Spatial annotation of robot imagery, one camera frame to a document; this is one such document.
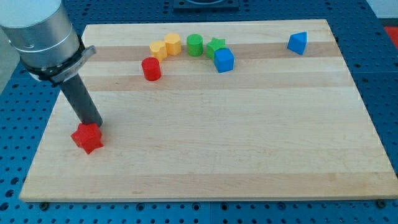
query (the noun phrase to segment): blue block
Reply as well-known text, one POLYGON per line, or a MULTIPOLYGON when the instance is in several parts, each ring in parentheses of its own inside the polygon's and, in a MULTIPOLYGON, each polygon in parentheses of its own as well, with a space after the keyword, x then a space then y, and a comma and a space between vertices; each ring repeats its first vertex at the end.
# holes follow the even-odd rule
POLYGON ((214 53, 214 65, 218 72, 227 72, 234 69, 235 57, 230 49, 219 49, 214 53))
POLYGON ((304 54, 305 46, 307 46, 307 32, 292 34, 289 39, 289 44, 287 44, 289 50, 299 55, 304 54))

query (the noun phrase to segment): yellow block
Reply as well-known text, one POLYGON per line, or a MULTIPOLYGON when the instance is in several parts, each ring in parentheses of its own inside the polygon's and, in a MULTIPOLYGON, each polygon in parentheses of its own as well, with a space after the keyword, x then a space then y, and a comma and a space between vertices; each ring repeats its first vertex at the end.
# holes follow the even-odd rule
POLYGON ((169 55, 178 55, 181 52, 181 39, 178 34, 167 34, 164 41, 169 55))
POLYGON ((157 58, 160 62, 167 58, 166 43, 162 40, 153 41, 150 43, 150 53, 152 57, 157 58))

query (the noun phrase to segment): wooden board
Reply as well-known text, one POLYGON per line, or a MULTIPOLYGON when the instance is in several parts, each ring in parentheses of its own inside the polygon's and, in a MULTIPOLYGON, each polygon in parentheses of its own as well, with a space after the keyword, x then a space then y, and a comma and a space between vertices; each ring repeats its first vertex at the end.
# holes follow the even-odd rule
POLYGON ((28 202, 396 198, 398 181, 325 20, 87 26, 81 75, 104 124, 87 156, 60 94, 21 193, 28 202), (286 49, 308 32, 304 56, 286 49), (149 43, 226 38, 218 74, 186 50, 144 80, 149 43))

